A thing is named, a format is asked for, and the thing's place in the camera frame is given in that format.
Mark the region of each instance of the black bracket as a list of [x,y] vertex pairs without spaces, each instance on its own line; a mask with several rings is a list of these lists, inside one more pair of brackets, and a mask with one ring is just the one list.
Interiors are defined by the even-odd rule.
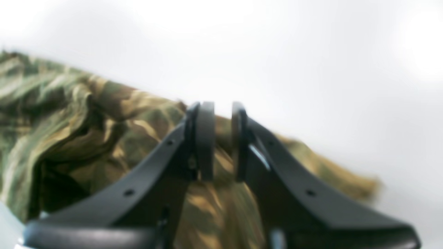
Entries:
[[[418,249],[413,227],[335,191],[309,173],[235,102],[236,179],[255,194],[267,248]],[[195,103],[182,122],[127,176],[49,217],[30,222],[34,249],[172,248],[190,182],[213,179],[214,104]]]

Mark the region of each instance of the green camouflage pattern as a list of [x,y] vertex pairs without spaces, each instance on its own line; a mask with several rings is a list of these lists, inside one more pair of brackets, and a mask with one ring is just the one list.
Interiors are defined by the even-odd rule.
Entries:
[[[69,66],[0,54],[0,200],[23,223],[93,195],[135,167],[186,106]],[[212,183],[188,189],[175,247],[258,249],[260,216],[230,158],[230,120],[217,117]],[[311,173],[355,200],[378,183],[277,135]]]

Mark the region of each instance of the metal part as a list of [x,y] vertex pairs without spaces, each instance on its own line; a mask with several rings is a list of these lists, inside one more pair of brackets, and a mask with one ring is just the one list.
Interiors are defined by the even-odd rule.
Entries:
[[195,149],[201,180],[214,179],[215,115],[214,103],[203,102],[197,114]]

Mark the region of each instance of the mounting hole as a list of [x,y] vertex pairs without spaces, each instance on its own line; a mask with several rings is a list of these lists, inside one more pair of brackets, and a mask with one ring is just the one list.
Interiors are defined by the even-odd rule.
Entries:
[[128,189],[123,193],[123,195],[125,197],[129,197],[129,196],[133,195],[134,193],[135,193],[135,191],[133,189]]
[[311,196],[311,197],[315,197],[317,195],[314,191],[312,191],[310,189],[306,190],[306,194]]

